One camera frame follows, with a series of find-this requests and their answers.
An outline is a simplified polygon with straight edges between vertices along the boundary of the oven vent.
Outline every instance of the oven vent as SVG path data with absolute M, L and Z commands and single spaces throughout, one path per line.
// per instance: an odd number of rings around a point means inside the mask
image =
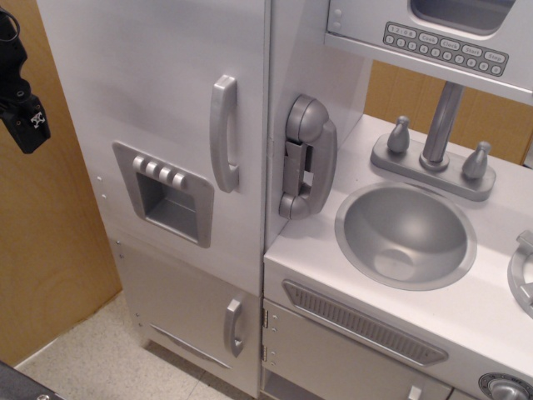
M 428 366 L 448 358 L 443 350 L 311 289 L 291 281 L 284 281 L 283 287 L 295 307 L 418 365 Z

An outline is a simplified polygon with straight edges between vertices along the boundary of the wooden wall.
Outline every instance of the wooden wall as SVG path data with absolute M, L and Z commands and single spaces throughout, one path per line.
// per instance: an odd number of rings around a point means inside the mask
M 34 154 L 0 123 L 0 360 L 15 364 L 121 289 L 34 0 L 2 0 L 22 25 L 22 76 L 52 138 Z
M 407 115 L 413 129 L 427 133 L 443 87 L 440 79 L 374 62 L 365 113 L 392 123 Z M 533 107 L 467 88 L 451 141 L 476 148 L 486 140 L 492 156 L 522 164 L 532 135 Z

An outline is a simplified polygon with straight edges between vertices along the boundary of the countertop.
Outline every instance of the countertop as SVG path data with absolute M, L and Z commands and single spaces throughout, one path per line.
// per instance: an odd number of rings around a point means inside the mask
M 456 360 L 452 357 L 454 348 L 467 349 L 469 354 L 482 356 L 464 356 L 463 361 L 476 368 L 505 366 L 533 384 L 533 319 L 516 303 L 507 283 L 507 266 L 518 247 L 516 238 L 533 229 L 533 171 L 490 157 L 496 185 L 488 200 L 472 202 L 372 165 L 374 143 L 393 128 L 393 124 L 373 117 L 361 118 L 338 153 L 336 177 L 321 213 L 289 222 L 266 253 L 265 297 L 290 307 L 281 282 L 292 279 L 306 283 L 315 291 L 410 332 L 423 332 L 424 338 L 442 338 L 440 344 L 452 351 L 450 361 Z M 411 131 L 411 139 L 424 142 L 425 138 Z M 452 143 L 447 151 L 464 157 L 471 153 Z M 450 199 L 468 217 L 478 247 L 476 260 L 462 279 L 436 290 L 400 290 L 368 278 L 347 261 L 336 242 L 336 212 L 357 189 L 385 181 L 429 188 Z M 449 369 L 447 377 L 466 385 L 465 369 L 443 364 L 442 368 Z M 469 384 L 477 384 L 477 379 L 479 375 Z

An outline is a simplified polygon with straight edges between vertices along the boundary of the play kitchen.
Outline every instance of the play kitchen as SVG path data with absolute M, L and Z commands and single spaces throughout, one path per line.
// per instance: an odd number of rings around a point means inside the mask
M 528 0 L 38 0 L 132 320 L 279 400 L 533 398 L 533 173 L 449 142 L 533 105 Z M 444 79 L 427 137 L 373 59 Z

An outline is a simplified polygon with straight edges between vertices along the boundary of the faucet handle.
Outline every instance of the faucet handle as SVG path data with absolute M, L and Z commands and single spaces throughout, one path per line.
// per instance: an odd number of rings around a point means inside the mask
M 400 116 L 396 120 L 396 126 L 392 129 L 386 145 L 394 153 L 404 153 L 409 148 L 409 118 Z
M 483 178 L 488 163 L 488 155 L 491 151 L 491 144 L 479 142 L 476 150 L 465 160 L 463 164 L 463 174 L 469 179 Z

